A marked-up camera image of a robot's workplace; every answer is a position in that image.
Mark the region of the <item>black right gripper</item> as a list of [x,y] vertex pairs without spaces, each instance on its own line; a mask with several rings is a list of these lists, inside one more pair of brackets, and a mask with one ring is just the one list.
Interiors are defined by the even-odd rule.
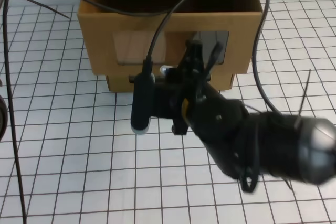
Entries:
[[164,78],[155,84],[152,115],[172,119],[172,132],[185,135],[223,135],[223,97],[207,82],[223,45],[217,42],[203,67],[203,45],[187,40],[181,68],[162,67]]

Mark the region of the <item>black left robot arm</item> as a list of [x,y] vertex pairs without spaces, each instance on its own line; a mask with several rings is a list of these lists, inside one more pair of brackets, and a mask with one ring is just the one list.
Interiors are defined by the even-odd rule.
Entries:
[[3,97],[0,95],[0,140],[2,140],[8,124],[7,106]]

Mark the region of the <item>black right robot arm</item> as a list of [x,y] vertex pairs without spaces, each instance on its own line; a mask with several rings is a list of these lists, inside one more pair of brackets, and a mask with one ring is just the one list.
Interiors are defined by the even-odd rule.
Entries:
[[259,175],[320,185],[335,176],[335,126],[327,119],[249,112],[206,80],[202,43],[186,43],[177,67],[155,85],[154,117],[172,119],[172,132],[192,130],[218,168],[254,191]]

